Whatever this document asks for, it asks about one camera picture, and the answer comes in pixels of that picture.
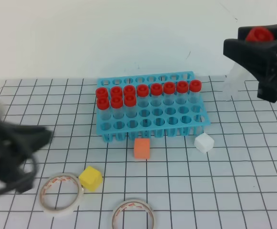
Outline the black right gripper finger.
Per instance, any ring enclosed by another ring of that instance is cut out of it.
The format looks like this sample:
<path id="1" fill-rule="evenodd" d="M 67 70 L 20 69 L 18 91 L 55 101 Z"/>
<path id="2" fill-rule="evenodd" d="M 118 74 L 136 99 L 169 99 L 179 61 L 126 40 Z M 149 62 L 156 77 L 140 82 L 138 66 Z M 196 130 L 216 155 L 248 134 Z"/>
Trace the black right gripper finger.
<path id="1" fill-rule="evenodd" d="M 248 70 L 255 78 L 259 79 L 265 72 L 266 61 L 263 58 L 263 54 L 265 53 L 267 44 L 269 42 L 248 42 L 238 39 L 226 39 L 224 41 L 223 54 Z"/>
<path id="2" fill-rule="evenodd" d="M 266 26 L 245 26 L 238 28 L 238 39 L 245 40 L 251 30 L 255 31 L 264 31 L 277 40 L 277 24 L 275 25 L 266 25 Z"/>

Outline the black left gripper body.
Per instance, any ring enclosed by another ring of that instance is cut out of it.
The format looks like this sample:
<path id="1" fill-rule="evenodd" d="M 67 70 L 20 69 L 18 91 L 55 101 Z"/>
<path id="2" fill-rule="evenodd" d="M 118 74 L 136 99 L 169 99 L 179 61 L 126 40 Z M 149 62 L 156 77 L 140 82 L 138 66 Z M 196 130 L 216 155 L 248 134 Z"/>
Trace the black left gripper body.
<path id="1" fill-rule="evenodd" d="M 33 171 L 26 173 L 20 165 L 26 159 L 33 160 L 33 151 L 7 125 L 18 124 L 0 120 L 0 181 L 6 186 L 31 186 Z"/>

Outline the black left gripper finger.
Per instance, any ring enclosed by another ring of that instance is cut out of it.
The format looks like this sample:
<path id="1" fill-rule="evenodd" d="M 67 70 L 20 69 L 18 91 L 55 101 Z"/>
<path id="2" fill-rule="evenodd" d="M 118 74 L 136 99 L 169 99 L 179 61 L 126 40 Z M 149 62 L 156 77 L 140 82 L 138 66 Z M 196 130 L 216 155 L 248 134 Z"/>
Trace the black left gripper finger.
<path id="1" fill-rule="evenodd" d="M 23 139 L 33 152 L 46 146 L 52 139 L 53 132 L 38 125 L 7 125 L 16 135 Z"/>

